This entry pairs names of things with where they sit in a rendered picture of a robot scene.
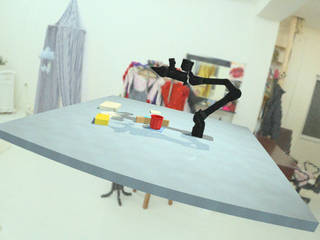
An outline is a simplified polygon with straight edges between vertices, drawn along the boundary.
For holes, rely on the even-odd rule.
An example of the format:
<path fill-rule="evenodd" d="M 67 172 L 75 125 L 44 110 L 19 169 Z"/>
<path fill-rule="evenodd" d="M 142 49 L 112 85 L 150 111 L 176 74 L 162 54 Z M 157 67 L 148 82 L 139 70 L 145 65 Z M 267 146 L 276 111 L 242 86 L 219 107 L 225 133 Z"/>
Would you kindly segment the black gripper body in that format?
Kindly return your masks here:
<path fill-rule="evenodd" d="M 160 77 L 167 77 L 167 78 L 172 78 L 174 80 L 177 80 L 177 75 L 179 70 L 173 70 L 173 69 L 168 69 L 169 67 L 167 66 L 162 66 L 161 72 L 160 72 Z"/>

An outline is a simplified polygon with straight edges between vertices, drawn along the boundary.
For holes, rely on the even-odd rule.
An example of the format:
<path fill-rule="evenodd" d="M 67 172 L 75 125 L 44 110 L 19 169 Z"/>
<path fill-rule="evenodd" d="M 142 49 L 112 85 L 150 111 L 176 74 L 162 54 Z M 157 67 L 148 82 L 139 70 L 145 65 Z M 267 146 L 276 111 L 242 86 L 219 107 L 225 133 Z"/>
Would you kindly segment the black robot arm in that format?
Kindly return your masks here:
<path fill-rule="evenodd" d="M 169 70 L 176 70 L 175 68 L 175 58 L 169 58 Z M 196 86 L 196 85 L 225 85 L 226 88 L 229 90 L 226 96 L 224 96 L 222 99 L 217 101 L 215 104 L 212 106 L 209 106 L 205 110 L 199 110 L 195 112 L 193 115 L 193 122 L 195 123 L 192 129 L 191 136 L 197 137 L 197 138 L 203 138 L 203 133 L 205 130 L 205 119 L 215 112 L 217 109 L 220 109 L 223 107 L 225 104 L 231 101 L 235 101 L 241 97 L 242 92 L 238 89 L 235 88 L 235 86 L 230 82 L 229 79 L 227 78 L 205 78 L 205 77 L 200 77 L 200 76 L 195 76 L 192 72 L 192 67 L 194 65 L 193 61 L 190 61 L 188 59 L 182 60 L 181 64 L 181 70 L 185 71 L 179 71 L 177 74 L 177 79 L 180 82 L 183 82 L 183 86 L 187 85 L 187 80 L 190 85 Z M 187 73 L 186 73 L 187 72 Z M 189 73 L 188 73 L 189 72 Z M 188 77 L 189 76 L 189 79 Z"/>

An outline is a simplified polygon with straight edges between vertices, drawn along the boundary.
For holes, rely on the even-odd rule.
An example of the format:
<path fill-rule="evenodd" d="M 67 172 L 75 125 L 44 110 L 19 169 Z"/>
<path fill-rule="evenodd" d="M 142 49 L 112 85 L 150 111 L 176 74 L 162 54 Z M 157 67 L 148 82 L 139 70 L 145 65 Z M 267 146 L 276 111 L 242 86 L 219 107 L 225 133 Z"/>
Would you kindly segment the red translucent cup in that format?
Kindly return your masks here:
<path fill-rule="evenodd" d="M 151 115 L 150 128 L 154 130 L 160 130 L 163 119 L 164 117 L 160 115 Z"/>

